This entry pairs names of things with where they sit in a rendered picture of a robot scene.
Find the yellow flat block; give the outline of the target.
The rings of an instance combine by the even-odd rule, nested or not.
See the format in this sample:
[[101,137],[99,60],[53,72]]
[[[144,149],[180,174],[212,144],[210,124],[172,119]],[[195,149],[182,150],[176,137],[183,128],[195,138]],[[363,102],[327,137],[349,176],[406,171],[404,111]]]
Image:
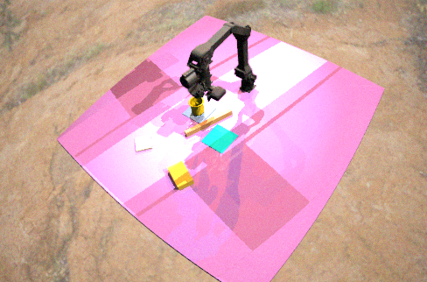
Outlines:
[[179,191],[185,187],[189,187],[195,184],[193,177],[188,172],[183,160],[172,166],[169,166],[168,170],[174,182],[177,184]]

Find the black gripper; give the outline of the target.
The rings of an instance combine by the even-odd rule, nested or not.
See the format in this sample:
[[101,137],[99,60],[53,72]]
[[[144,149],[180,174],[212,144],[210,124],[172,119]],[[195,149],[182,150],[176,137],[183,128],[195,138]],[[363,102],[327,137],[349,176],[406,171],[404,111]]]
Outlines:
[[207,77],[206,79],[200,79],[199,82],[203,82],[206,84],[207,87],[207,93],[205,94],[205,96],[207,97],[207,100],[210,101],[211,98],[214,99],[215,101],[219,101],[225,94],[226,94],[226,89],[221,87],[221,86],[215,86],[215,85],[211,85],[213,82],[211,81],[211,77],[213,75],[210,74],[209,77]]

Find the orange flat bar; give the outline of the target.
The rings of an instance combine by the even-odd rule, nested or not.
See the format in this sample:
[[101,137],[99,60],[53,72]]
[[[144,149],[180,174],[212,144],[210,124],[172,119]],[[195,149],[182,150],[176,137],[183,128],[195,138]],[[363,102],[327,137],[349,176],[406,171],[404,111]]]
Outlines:
[[221,120],[223,120],[223,119],[225,119],[225,118],[227,118],[229,116],[232,116],[232,115],[233,115],[232,110],[231,109],[227,109],[227,110],[221,112],[220,114],[218,114],[216,116],[213,116],[213,117],[211,117],[211,118],[209,118],[209,119],[207,119],[207,120],[205,120],[205,121],[203,121],[201,123],[198,123],[198,124],[194,125],[193,127],[189,128],[187,130],[184,130],[185,136],[189,137],[192,134],[194,134],[194,133],[196,133],[196,132],[198,132],[200,130],[203,130],[206,127],[208,127],[208,126],[210,126],[210,125],[212,125],[214,123],[217,123],[217,122],[219,122],[219,121],[221,121]]

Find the yellow cup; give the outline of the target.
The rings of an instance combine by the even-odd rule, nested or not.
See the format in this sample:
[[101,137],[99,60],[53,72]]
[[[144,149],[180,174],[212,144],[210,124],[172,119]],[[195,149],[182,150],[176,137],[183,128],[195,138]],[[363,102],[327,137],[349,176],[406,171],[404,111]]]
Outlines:
[[190,100],[189,100],[189,105],[191,106],[191,110],[192,110],[192,113],[195,115],[195,116],[200,116],[200,115],[202,115],[203,114],[203,112],[204,112],[204,99],[203,98],[194,98],[194,97],[192,97]]

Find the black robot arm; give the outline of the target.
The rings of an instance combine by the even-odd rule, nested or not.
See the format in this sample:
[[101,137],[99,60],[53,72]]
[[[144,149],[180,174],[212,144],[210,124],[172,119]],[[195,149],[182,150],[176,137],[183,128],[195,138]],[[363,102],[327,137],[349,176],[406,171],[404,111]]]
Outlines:
[[[253,69],[249,65],[248,39],[251,34],[251,27],[241,22],[226,22],[222,27],[204,44],[194,47],[187,61],[189,69],[182,73],[179,78],[180,83],[194,98],[201,98],[207,92],[207,86],[200,79],[206,79],[210,75],[209,65],[214,51],[220,46],[229,35],[233,33],[237,40],[238,65],[234,68],[234,74],[241,79],[240,88],[250,93],[256,85],[257,75],[253,74]],[[197,62],[194,64],[193,61]],[[204,92],[205,91],[205,92]]]

